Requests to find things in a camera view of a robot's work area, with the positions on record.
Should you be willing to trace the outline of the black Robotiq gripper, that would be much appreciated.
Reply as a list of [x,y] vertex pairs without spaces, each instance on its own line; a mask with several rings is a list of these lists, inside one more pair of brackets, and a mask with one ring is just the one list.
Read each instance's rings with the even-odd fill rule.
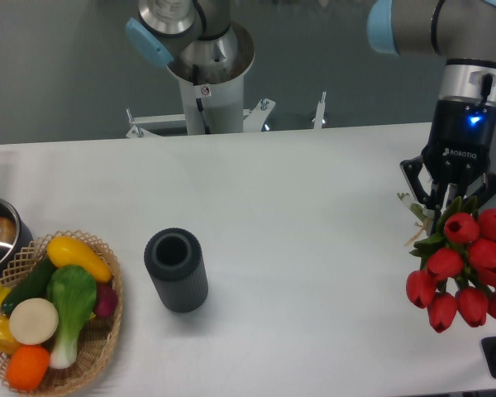
[[[428,142],[422,155],[400,163],[400,169],[413,198],[424,206],[424,214],[436,223],[441,214],[438,182],[457,184],[461,211],[475,211],[496,194],[496,174],[489,170],[489,150],[496,126],[496,107],[461,101],[439,100],[432,120]],[[426,189],[420,179],[427,168],[432,177]],[[471,165],[472,175],[461,178],[462,169]],[[470,181],[481,176],[482,184],[467,195]]]

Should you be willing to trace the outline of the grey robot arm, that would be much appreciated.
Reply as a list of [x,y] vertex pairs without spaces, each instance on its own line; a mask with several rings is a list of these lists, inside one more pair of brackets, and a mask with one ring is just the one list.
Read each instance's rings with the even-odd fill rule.
[[[191,135],[244,132],[244,76],[253,41],[225,1],[142,1],[126,35],[179,81]],[[459,199],[496,194],[489,150],[496,126],[496,1],[378,1],[367,21],[383,54],[430,53],[446,67],[426,146],[402,171],[432,230]]]

